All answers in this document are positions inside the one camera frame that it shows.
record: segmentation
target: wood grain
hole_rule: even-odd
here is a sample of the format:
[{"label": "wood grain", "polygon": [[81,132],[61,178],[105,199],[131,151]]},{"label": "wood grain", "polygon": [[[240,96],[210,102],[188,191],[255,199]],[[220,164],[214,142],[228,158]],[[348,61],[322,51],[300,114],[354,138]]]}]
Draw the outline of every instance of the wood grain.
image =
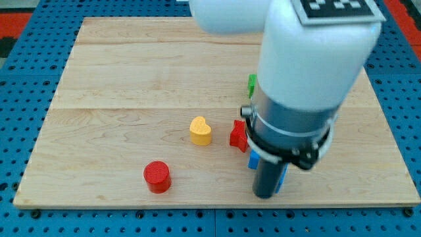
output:
[{"label": "wood grain", "polygon": [[[23,209],[391,207],[420,203],[364,71],[327,156],[290,166],[271,199],[251,191],[248,154],[230,147],[260,35],[209,36],[190,18],[86,18],[16,193]],[[212,126],[206,147],[189,125]],[[172,186],[148,191],[151,161]]]}]

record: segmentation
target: green block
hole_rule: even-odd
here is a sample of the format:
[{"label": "green block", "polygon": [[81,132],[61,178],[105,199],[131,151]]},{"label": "green block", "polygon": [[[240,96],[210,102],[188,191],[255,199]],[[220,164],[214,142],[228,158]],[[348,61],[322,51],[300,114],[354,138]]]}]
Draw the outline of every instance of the green block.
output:
[{"label": "green block", "polygon": [[253,92],[255,91],[256,80],[257,80],[256,74],[249,75],[249,85],[247,86],[247,89],[249,90],[249,99],[251,98],[251,96],[253,96]]}]

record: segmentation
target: yellow heart-shaped block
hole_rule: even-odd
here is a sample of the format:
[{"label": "yellow heart-shaped block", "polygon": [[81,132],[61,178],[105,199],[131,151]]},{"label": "yellow heart-shaped block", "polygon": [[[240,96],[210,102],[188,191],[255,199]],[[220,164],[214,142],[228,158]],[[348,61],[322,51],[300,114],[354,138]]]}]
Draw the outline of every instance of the yellow heart-shaped block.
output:
[{"label": "yellow heart-shaped block", "polygon": [[195,117],[190,124],[190,139],[196,145],[209,145],[212,141],[212,128],[204,117]]}]

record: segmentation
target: blue pegboard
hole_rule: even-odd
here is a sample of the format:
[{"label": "blue pegboard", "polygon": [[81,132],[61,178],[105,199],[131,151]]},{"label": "blue pegboard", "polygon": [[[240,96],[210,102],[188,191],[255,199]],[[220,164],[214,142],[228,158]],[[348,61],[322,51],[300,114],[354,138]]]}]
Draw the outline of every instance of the blue pegboard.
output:
[{"label": "blue pegboard", "polygon": [[[421,66],[388,21],[365,68],[410,174],[421,187]],[[173,0],[41,0],[0,70],[0,236],[419,236],[420,208],[21,211],[12,205],[85,16],[189,16]]]}]

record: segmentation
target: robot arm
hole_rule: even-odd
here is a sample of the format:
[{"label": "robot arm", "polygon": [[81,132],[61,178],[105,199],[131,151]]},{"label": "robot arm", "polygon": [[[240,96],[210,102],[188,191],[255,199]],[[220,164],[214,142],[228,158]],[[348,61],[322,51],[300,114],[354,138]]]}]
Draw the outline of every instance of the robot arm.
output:
[{"label": "robot arm", "polygon": [[337,110],[384,17],[372,0],[238,2],[190,0],[190,7],[208,33],[264,32],[257,85],[241,116],[260,155],[253,191],[269,198],[286,163],[311,169],[328,150]]}]

